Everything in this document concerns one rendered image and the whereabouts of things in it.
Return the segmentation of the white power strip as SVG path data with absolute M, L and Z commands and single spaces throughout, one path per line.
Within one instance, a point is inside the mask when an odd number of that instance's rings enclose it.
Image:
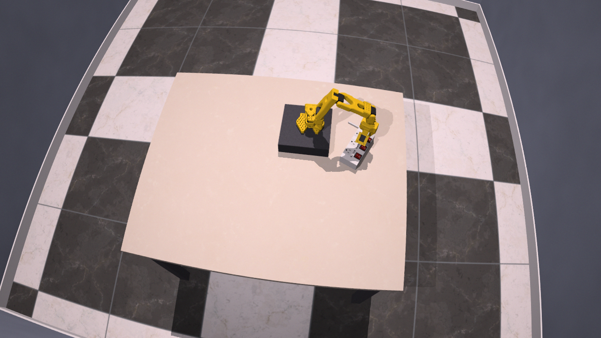
M 352 137 L 351 141 L 344 149 L 342 155 L 340 156 L 339 162 L 342 162 L 355 170 L 361 162 L 363 155 L 365 155 L 365 153 L 369 149 L 370 144 L 373 143 L 375 135 L 373 134 L 369 137 L 369 140 L 367 141 L 365 146 L 359 143 L 355 143 L 355 140 L 357 139 L 359 132 L 362 132 L 362 129 L 360 129 L 358 125 L 352 122 L 348 123 L 357 127 L 358 130 L 355 132 L 354 137 Z

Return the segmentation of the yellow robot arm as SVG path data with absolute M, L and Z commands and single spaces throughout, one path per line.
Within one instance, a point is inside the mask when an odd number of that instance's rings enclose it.
M 350 105 L 344 104 L 344 99 Z M 313 128 L 314 133 L 318 134 L 324 127 L 325 114 L 328 113 L 329 109 L 335 103 L 337 107 L 343 110 L 351 111 L 352 113 L 366 118 L 366 123 L 374 124 L 376 122 L 374 121 L 376 120 L 376 107 L 374 105 L 355 99 L 347 93 L 339 93 L 339 90 L 333 88 L 329 94 L 324 96 L 317 106 L 306 105 L 305 113 L 300 113 L 300 117 L 297 119 L 296 124 L 301 133 L 304 133 L 307 128 Z

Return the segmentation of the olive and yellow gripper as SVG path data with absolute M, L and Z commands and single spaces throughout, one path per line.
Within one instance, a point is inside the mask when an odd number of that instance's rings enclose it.
M 366 118 L 362 119 L 361 124 L 359 125 L 359 128 L 362 129 L 362 132 L 359 132 L 357 139 L 355 140 L 355 143 L 359 143 L 362 144 L 363 146 L 366 145 L 368 139 L 370 136 L 372 136 L 374 133 L 376 133 L 376 129 L 378 128 L 378 123 L 375 122 L 374 124 L 368 124 L 366 123 Z M 368 135 L 369 133 L 369 135 Z

